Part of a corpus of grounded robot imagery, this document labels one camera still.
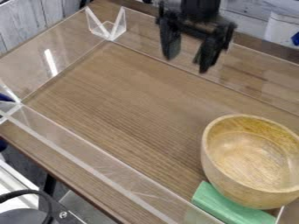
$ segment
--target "wooden bowl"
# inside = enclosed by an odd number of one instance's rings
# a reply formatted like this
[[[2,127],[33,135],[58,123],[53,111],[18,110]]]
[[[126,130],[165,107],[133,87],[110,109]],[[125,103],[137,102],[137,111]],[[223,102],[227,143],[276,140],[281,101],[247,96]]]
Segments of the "wooden bowl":
[[[227,115],[205,128],[200,160],[219,192],[245,207],[272,209],[299,197],[299,137],[252,115]]]

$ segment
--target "bowl rim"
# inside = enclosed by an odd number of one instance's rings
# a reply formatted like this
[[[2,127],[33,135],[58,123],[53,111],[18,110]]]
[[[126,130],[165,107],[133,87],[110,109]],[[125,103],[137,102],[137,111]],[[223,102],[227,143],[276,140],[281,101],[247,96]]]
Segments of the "bowl rim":
[[[236,181],[221,169],[220,167],[216,165],[216,163],[213,162],[213,159],[211,158],[211,154],[208,153],[207,149],[208,149],[208,134],[211,133],[211,129],[212,127],[215,126],[216,123],[229,119],[229,118],[233,118],[233,117],[248,117],[248,118],[252,118],[252,119],[257,119],[257,120],[261,120],[264,122],[268,122],[268,123],[272,123],[273,125],[276,125],[279,128],[281,128],[295,139],[296,141],[299,142],[299,136],[280,123],[277,122],[273,122],[272,120],[261,117],[261,116],[257,116],[257,115],[245,115],[245,114],[235,114],[235,115],[224,115],[224,116],[220,116],[219,118],[216,118],[209,124],[208,126],[205,127],[204,131],[203,131],[203,135],[201,135],[201,150],[205,152],[205,156],[208,157],[209,159],[209,162],[213,164],[213,166],[217,168],[219,172],[229,179],[232,180],[235,183],[240,184],[241,186],[244,186],[245,188],[249,188],[252,190],[256,190],[256,191],[260,191],[260,192],[264,192],[264,193],[293,193],[296,191],[299,191],[299,183],[297,185],[292,186],[292,187],[287,187],[287,188],[281,188],[280,190],[268,190],[265,188],[261,188],[261,187],[257,187],[257,188],[253,188],[253,187],[249,187],[248,185],[244,185],[241,182]]]

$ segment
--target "green sponge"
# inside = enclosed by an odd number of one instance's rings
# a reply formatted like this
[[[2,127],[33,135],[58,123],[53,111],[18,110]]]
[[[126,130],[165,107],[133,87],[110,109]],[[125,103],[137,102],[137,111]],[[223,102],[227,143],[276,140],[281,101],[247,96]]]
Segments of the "green sponge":
[[[228,200],[207,182],[200,183],[191,203],[227,224],[276,223],[272,215]]]

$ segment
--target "acrylic corner bracket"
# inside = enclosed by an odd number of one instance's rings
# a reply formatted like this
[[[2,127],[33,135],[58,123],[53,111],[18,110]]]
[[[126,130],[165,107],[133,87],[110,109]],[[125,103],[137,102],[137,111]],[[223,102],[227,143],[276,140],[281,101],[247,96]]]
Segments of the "acrylic corner bracket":
[[[101,23],[89,7],[85,8],[85,13],[88,18],[88,29],[92,34],[97,35],[102,39],[113,41],[126,31],[126,17],[124,7],[121,7],[118,10],[114,23],[109,21]]]

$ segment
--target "robotic arm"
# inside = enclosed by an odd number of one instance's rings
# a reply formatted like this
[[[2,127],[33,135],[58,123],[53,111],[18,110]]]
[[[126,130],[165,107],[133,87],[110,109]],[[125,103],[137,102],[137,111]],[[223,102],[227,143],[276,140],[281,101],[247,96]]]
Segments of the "robotic arm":
[[[171,0],[158,3],[162,56],[171,60],[181,50],[181,33],[203,39],[193,63],[205,73],[217,62],[220,52],[228,50],[236,25],[219,15],[220,0]]]

